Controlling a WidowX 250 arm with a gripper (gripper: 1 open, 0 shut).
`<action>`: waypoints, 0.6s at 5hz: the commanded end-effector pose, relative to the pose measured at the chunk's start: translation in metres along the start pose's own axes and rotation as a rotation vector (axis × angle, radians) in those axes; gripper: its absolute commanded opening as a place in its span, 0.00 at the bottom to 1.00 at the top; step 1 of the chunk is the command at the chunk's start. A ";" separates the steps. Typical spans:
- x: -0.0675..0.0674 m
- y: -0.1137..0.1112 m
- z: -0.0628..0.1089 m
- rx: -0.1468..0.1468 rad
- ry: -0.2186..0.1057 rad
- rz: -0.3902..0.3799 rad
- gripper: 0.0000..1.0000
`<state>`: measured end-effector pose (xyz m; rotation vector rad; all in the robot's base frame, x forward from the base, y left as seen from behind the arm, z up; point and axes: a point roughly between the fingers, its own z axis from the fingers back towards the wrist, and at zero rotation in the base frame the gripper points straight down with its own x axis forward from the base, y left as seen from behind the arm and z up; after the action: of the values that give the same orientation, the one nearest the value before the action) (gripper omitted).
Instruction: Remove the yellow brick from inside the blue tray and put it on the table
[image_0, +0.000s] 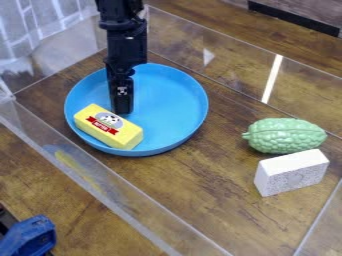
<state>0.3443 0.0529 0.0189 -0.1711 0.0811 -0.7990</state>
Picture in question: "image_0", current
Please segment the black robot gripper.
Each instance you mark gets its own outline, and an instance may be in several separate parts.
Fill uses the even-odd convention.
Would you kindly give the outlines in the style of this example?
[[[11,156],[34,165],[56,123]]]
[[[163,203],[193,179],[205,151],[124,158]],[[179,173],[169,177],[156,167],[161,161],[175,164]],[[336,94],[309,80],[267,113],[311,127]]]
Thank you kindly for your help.
[[[134,67],[147,62],[147,20],[143,0],[95,0],[99,27],[107,31],[106,71],[112,111],[134,110]]]

